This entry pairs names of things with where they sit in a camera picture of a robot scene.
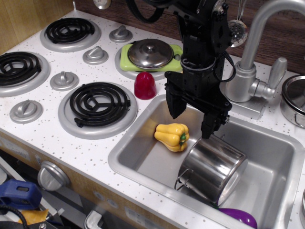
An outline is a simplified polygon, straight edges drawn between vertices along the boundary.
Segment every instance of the pot handle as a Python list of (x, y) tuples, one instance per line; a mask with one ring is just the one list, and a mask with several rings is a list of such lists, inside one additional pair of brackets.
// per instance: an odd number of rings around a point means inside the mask
[(295, 114), (295, 123), (296, 124), (298, 124), (300, 127), (302, 127), (302, 128), (305, 128), (305, 125), (302, 125), (302, 124), (300, 124), (299, 122), (298, 122), (298, 120), (297, 120), (297, 114)]
[[(190, 187), (186, 184), (186, 183), (188, 182), (188, 179), (185, 180), (184, 184), (182, 184), (182, 182), (181, 182), (181, 180), (180, 180), (180, 178), (181, 178), (188, 170), (190, 170), (190, 172), (193, 173), (193, 170), (190, 169), (190, 168), (188, 168), (188, 169), (186, 169), (180, 176), (178, 176), (178, 178), (176, 179), (175, 187), (174, 187), (174, 188), (175, 188), (177, 191), (180, 190), (183, 186), (186, 186), (187, 188), (190, 188)], [(178, 182), (179, 182), (180, 184), (182, 184), (182, 185), (181, 185), (179, 188), (176, 188)]]

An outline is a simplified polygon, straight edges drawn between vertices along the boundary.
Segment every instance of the black coil burner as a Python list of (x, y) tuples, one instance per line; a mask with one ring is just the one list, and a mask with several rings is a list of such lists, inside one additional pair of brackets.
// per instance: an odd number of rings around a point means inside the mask
[(77, 116), (74, 121), (78, 127), (114, 123), (125, 116), (130, 105), (126, 93), (111, 83), (83, 84), (70, 97), (70, 107)]
[(14, 85), (41, 72), (39, 59), (28, 52), (11, 52), (0, 56), (0, 86)]
[(80, 41), (88, 34), (94, 34), (94, 26), (82, 18), (65, 18), (50, 24), (46, 29), (48, 38), (54, 43)]

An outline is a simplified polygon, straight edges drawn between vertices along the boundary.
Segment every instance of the faucet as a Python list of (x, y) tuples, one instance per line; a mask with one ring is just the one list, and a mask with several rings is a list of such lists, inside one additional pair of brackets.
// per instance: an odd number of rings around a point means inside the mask
[(262, 97), (266, 100), (273, 98), (278, 84), (286, 73), (287, 59), (280, 57), (275, 61), (268, 83), (256, 78), (254, 59), (267, 20), (283, 10), (292, 10), (305, 15), (305, 0), (270, 0), (257, 11), (242, 59), (235, 65), (236, 75), (233, 80), (225, 84), (224, 94), (228, 99), (241, 103), (253, 97)]

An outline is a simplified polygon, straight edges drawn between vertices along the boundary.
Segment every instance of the oven door knob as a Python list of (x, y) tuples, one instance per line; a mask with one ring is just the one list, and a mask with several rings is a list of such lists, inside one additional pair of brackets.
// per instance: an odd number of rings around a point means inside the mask
[(56, 191), (70, 183), (67, 175), (57, 165), (43, 161), (38, 173), (38, 184), (47, 191)]

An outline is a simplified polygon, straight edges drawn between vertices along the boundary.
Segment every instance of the sink basin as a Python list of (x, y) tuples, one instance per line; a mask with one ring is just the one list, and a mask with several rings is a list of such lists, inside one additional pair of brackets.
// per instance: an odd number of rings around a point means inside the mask
[[(119, 174), (210, 218), (230, 229), (251, 227), (213, 208), (187, 188), (174, 189), (179, 168), (201, 136), (203, 114), (191, 106), (175, 120), (165, 95), (155, 97), (109, 154), (110, 167)], [(169, 151), (153, 134), (158, 124), (189, 127), (188, 147)], [(249, 163), (233, 193), (220, 206), (250, 213), (259, 229), (285, 229), (302, 172), (304, 147), (292, 137), (231, 117), (215, 132), (248, 156)]]

